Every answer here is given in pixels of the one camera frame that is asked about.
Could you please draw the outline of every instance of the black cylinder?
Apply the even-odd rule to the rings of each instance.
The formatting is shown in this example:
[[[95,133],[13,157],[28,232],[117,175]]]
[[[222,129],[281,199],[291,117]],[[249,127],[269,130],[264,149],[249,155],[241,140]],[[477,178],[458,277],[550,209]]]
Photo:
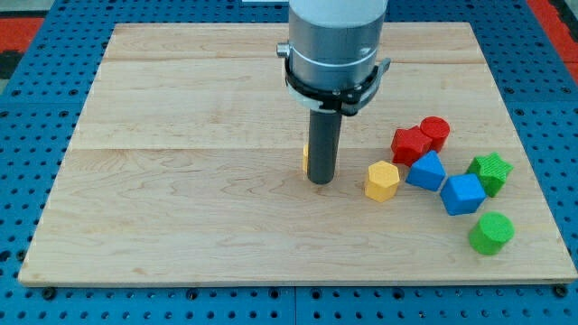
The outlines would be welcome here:
[[[325,114],[311,111],[307,177],[315,184],[327,184],[333,179],[340,130],[340,113]]]

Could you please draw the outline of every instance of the plastic block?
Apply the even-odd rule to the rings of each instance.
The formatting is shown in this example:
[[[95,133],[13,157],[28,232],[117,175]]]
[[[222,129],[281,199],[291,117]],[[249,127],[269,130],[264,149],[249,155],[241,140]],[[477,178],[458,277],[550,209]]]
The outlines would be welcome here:
[[[391,143],[391,150],[394,152],[393,163],[403,163],[411,167],[430,150],[431,145],[432,139],[424,135],[419,126],[397,129]]]
[[[450,135],[450,125],[441,117],[429,116],[424,118],[419,128],[424,135],[432,138],[430,150],[439,153],[445,144],[445,139]]]
[[[303,169],[305,173],[307,173],[308,165],[309,165],[309,145],[305,144],[305,146],[303,147],[303,161],[301,162],[301,169]]]
[[[484,213],[470,231],[470,245],[483,255],[495,255],[514,236],[512,222],[498,212]]]
[[[440,195],[450,216],[474,213],[486,199],[486,192],[475,174],[450,176]]]
[[[365,176],[365,195],[377,202],[389,200],[396,195],[399,170],[391,163],[376,162],[368,167]]]
[[[440,157],[436,151],[432,150],[412,165],[406,182],[426,190],[436,191],[442,185],[445,175]]]
[[[513,169],[514,167],[504,162],[498,153],[490,153],[487,156],[475,157],[466,172],[478,175],[486,194],[493,198],[504,186],[506,178]]]

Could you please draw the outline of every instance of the wood plank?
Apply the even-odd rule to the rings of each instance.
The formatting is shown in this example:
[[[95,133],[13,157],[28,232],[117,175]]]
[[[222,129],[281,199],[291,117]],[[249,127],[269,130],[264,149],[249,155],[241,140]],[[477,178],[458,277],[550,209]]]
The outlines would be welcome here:
[[[578,276],[468,24],[387,24],[382,41],[396,61],[374,101],[345,120],[328,186],[300,170],[307,111],[287,94],[270,53],[284,35],[281,24],[119,25],[20,281],[438,285]],[[452,125],[441,153],[448,173],[492,151],[516,166],[474,215],[448,217],[438,194],[404,183],[383,204],[363,196],[367,166],[391,159],[394,130],[429,115]],[[491,210],[517,233],[499,255],[482,256],[467,232]]]

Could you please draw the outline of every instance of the yellow block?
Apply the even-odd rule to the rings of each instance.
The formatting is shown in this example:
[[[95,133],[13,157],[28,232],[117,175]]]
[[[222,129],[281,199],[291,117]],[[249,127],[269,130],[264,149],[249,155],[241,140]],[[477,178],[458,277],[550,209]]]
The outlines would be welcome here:
[[[303,148],[303,162],[301,163],[301,168],[305,173],[307,173],[307,167],[309,164],[309,144],[305,144]]]
[[[377,202],[389,200],[396,195],[399,171],[391,163],[376,162],[368,167],[365,176],[365,195]]]

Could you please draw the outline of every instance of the blue cube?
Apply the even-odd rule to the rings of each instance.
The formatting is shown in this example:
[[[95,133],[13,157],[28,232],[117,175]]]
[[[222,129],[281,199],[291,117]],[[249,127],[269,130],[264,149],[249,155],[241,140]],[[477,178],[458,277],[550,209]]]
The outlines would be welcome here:
[[[486,192],[473,173],[450,176],[440,195],[450,216],[474,213],[486,199]]]
[[[414,162],[407,175],[406,183],[437,191],[443,179],[445,179],[445,169],[437,152],[432,150]]]

